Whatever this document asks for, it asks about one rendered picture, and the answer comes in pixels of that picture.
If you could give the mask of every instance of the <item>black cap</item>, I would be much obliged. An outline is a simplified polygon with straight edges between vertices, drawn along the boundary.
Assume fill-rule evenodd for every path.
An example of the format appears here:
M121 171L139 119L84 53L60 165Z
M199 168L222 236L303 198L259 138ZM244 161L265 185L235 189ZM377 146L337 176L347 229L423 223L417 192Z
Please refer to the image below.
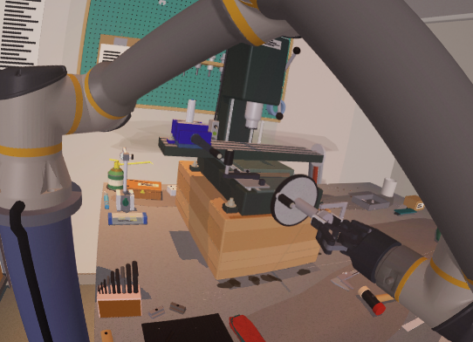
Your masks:
M0 70L0 99L13 99L35 92L67 75L63 65L12 66Z

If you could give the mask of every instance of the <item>red cap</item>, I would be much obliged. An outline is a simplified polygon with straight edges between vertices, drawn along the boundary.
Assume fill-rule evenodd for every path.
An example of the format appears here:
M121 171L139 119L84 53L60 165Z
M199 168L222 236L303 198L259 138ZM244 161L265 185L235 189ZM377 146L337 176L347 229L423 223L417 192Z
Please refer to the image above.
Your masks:
M373 312L376 316L380 316L386 310L386 306L383 303L378 303L373 307Z

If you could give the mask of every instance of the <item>handwheel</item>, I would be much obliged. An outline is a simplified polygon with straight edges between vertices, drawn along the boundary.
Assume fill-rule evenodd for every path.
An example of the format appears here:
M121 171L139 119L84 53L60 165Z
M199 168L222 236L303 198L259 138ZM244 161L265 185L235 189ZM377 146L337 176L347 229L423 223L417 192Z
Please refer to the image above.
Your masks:
M288 196L293 201L300 198L315 206L319 192L315 181L304 174L288 177L276 188L271 198L272 217L281 225L292 226L304 221L307 215L297 208L287 208L278 200L280 194Z

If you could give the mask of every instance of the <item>bottle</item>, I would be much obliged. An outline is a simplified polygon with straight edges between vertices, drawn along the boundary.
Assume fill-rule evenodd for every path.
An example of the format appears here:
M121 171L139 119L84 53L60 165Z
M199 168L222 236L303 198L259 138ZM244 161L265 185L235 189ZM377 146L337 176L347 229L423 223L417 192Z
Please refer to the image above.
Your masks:
M104 203L105 203L105 209L110 209L109 204L110 202L108 201L108 194L105 193L104 195Z

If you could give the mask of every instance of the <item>blue cylinder pedestal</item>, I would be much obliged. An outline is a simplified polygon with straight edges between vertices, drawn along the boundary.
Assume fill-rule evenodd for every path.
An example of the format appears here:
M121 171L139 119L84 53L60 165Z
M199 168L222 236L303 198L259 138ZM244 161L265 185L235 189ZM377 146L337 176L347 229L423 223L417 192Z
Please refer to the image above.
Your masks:
M55 342L89 342L72 238L71 214L80 208L81 203L80 188L77 185L75 188L72 194L75 198L68 200L72 202L68 208L34 211L42 212L37 215L32 211L22 214L22 225L28 235L45 314ZM8 209L0 209L0 235L11 285L28 340L43 342L18 240L10 228L9 213ZM61 217L61 220L47 223L48 219Z

